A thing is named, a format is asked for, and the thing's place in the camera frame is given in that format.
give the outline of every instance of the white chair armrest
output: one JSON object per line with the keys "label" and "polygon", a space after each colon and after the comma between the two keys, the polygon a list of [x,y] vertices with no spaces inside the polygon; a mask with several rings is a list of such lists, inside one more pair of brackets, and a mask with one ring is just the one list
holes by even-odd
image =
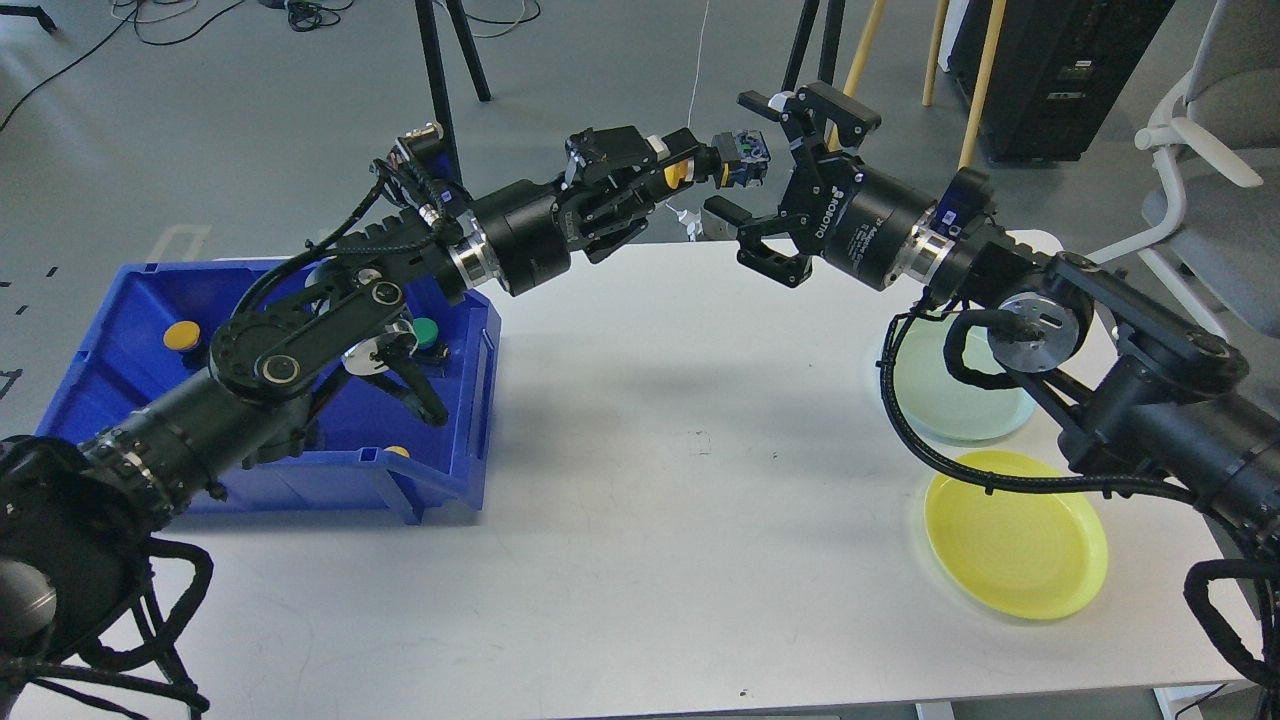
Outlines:
{"label": "white chair armrest", "polygon": [[1183,142],[1194,150],[1197,155],[1204,158],[1204,161],[1212,165],[1215,170],[1222,173],[1222,177],[1226,179],[1240,187],[1257,187],[1262,184],[1262,177],[1248,163],[1242,160],[1230,147],[1222,145],[1222,141],[1213,137],[1213,133],[1196,124],[1194,120],[1174,118],[1169,124],[1183,138]]}

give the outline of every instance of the yellow button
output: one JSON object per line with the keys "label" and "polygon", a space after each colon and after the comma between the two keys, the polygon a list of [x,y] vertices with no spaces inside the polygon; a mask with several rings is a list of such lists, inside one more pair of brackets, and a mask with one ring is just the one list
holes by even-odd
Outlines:
{"label": "yellow button", "polygon": [[200,325],[191,320],[178,320],[164,332],[164,346],[184,352],[200,345]]}

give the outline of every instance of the yellow plate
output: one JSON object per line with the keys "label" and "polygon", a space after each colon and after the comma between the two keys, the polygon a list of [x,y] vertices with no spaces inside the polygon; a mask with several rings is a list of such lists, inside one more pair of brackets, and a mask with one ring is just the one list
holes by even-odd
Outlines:
{"label": "yellow plate", "polygon": [[[1002,450],[957,459],[1006,475],[1061,473]],[[924,500],[924,525],[942,568],[978,601],[1018,618],[1053,620],[1080,610],[1107,575],[1107,538],[1078,493],[986,492],[937,475]]]}

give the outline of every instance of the gray chair seat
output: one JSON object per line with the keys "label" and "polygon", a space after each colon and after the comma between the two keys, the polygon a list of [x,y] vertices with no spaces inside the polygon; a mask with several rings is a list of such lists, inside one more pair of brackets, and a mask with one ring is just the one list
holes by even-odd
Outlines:
{"label": "gray chair seat", "polygon": [[[1280,168],[1258,174],[1252,188],[1216,173],[1188,179],[1187,218],[1164,245],[1253,329],[1280,337]],[[1156,190],[1143,218],[1156,224],[1166,206]]]}

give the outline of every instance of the green button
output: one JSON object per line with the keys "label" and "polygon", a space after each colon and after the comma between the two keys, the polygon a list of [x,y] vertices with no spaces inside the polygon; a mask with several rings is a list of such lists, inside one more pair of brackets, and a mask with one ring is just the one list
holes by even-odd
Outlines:
{"label": "green button", "polygon": [[440,337],[440,325],[430,318],[413,318],[413,334],[417,336],[419,347],[431,347]]}

